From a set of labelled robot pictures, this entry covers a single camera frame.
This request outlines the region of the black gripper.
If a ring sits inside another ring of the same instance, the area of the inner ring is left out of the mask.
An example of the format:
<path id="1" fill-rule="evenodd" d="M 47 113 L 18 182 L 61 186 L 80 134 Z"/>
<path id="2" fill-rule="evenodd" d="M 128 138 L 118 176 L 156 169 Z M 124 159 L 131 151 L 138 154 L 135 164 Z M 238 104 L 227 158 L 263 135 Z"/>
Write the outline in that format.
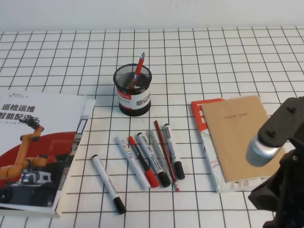
<path id="1" fill-rule="evenodd" d="M 290 142 L 295 149 L 283 155 L 276 173 L 248 196 L 256 209 L 275 212 L 264 228 L 304 226 L 304 143 L 296 138 Z"/>

